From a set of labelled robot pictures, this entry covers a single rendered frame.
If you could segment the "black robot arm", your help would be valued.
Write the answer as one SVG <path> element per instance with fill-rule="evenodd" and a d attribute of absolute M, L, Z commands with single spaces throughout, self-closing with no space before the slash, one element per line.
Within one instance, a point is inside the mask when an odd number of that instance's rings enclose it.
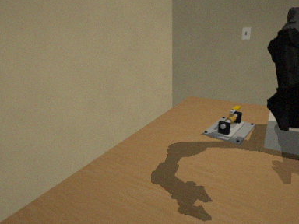
<path fill-rule="evenodd" d="M 283 70 L 299 68 L 299 7 L 290 8 L 287 23 L 267 48 L 276 66 L 276 76 Z M 299 128 L 299 96 L 283 103 L 290 105 L 289 128 Z"/>

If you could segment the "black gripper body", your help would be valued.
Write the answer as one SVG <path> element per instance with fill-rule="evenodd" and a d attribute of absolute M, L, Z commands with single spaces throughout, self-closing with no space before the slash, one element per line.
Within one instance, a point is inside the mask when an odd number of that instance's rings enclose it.
<path fill-rule="evenodd" d="M 274 103 L 277 100 L 282 103 L 299 96 L 299 68 L 281 71 L 277 74 L 277 82 L 277 92 L 267 100 L 267 104 Z"/>

